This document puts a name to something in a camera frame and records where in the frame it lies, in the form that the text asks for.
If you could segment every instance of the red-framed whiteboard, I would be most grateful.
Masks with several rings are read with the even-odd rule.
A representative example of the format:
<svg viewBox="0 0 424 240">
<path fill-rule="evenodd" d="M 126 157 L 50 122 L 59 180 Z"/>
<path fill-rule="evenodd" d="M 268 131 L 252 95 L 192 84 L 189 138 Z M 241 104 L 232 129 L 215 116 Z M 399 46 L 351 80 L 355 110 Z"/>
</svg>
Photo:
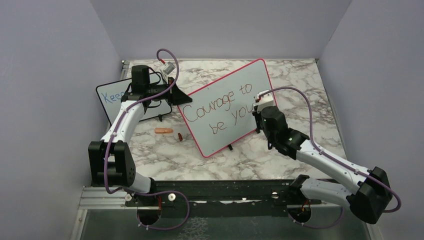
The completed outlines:
<svg viewBox="0 0 424 240">
<path fill-rule="evenodd" d="M 272 88 L 259 58 L 188 94 L 193 102 L 178 110 L 201 155 L 208 158 L 255 131 L 254 96 Z"/>
</svg>

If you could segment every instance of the orange marker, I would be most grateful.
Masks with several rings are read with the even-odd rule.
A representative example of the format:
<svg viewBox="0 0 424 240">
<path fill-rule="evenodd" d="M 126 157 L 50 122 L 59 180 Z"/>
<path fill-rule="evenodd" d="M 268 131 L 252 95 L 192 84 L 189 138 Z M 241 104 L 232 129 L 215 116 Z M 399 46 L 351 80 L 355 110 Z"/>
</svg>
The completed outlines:
<svg viewBox="0 0 424 240">
<path fill-rule="evenodd" d="M 156 127 L 154 129 L 155 134 L 171 134 L 174 130 L 172 128 L 163 128 L 163 127 Z"/>
</svg>

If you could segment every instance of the whiteboard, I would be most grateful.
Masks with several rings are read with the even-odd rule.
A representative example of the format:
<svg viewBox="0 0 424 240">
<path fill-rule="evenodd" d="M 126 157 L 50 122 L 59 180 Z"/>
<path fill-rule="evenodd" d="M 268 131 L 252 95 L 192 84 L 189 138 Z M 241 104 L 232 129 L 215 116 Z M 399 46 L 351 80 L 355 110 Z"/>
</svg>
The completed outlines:
<svg viewBox="0 0 424 240">
<path fill-rule="evenodd" d="M 160 81 L 158 75 L 155 73 L 150 74 L 150 83 L 156 83 Z M 97 86 L 95 91 L 97 92 L 98 99 L 103 106 L 104 112 L 106 113 L 109 123 L 112 124 L 118 116 L 120 107 L 121 107 L 121 98 L 124 95 L 125 91 L 128 88 L 128 85 L 131 83 L 131 79 L 120 80 L 107 84 Z M 144 113 L 144 116 L 140 119 L 147 120 L 151 118 L 158 117 L 159 115 L 166 115 L 172 112 L 171 106 L 168 105 L 166 100 L 152 101 L 147 111 Z"/>
<path fill-rule="evenodd" d="M 201 155 L 208 158 L 254 131 L 254 96 L 269 89 L 267 66 L 260 58 L 190 93 L 193 102 L 178 109 Z"/>
</svg>

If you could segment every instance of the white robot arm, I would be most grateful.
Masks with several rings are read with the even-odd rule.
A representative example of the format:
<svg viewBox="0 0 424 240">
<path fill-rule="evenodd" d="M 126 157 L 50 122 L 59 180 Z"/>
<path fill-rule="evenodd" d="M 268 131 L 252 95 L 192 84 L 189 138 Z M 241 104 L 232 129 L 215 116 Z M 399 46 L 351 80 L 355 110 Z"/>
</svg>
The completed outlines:
<svg viewBox="0 0 424 240">
<path fill-rule="evenodd" d="M 168 80 L 167 84 L 156 85 L 150 84 L 150 68 L 148 66 L 132 67 L 131 92 L 127 90 L 122 96 L 118 117 L 100 141 L 92 141 L 88 146 L 91 177 L 95 184 L 122 186 L 144 194 L 154 192 L 152 189 L 154 187 L 153 179 L 136 172 L 129 142 L 152 100 L 165 99 L 170 105 L 192 102 L 192 99 L 183 93 L 175 83 L 172 85 L 175 80 L 168 77 L 168 74 L 174 68 L 172 63 L 166 63 L 160 72 L 162 78 Z M 160 96 L 145 100 L 158 94 Z M 113 155 L 115 161 L 109 161 L 106 154 Z"/>
<path fill-rule="evenodd" d="M 281 89 L 298 91 L 307 100 L 295 88 Z M 300 191 L 306 199 L 323 200 L 343 206 L 364 222 L 375 224 L 394 193 L 390 189 L 386 172 L 378 167 L 370 170 L 354 164 L 324 149 L 306 134 L 289 128 L 270 92 L 260 92 L 253 104 L 256 126 L 258 130 L 263 130 L 268 140 L 268 149 L 275 148 L 285 156 L 307 163 L 338 182 L 325 182 L 300 175 L 292 184 L 293 190 Z"/>
</svg>

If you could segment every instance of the marble surface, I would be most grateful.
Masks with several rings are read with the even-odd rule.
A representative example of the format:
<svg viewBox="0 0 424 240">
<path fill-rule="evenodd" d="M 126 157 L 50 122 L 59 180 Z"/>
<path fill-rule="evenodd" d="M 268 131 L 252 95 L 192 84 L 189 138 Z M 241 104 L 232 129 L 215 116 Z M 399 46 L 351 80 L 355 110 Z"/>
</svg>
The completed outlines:
<svg viewBox="0 0 424 240">
<path fill-rule="evenodd" d="M 250 63 L 251 60 L 179 60 L 178 86 L 189 94 L 194 90 Z M 274 88 L 292 86 L 303 91 L 313 110 L 315 141 L 327 150 L 345 157 L 339 132 L 313 59 L 265 60 Z M 134 65 L 148 65 L 157 70 L 157 60 L 131 61 L 127 77 Z M 309 135 L 308 107 L 297 92 L 275 93 L 288 126 Z M 155 128 L 172 128 L 173 133 L 155 134 Z M 140 122 L 132 136 L 130 149 L 137 172 L 156 180 L 255 180 L 294 179 L 299 174 L 328 178 L 316 168 L 267 149 L 263 133 L 251 133 L 210 158 L 203 158 L 177 107 L 163 117 L 163 122 L 149 119 Z"/>
</svg>

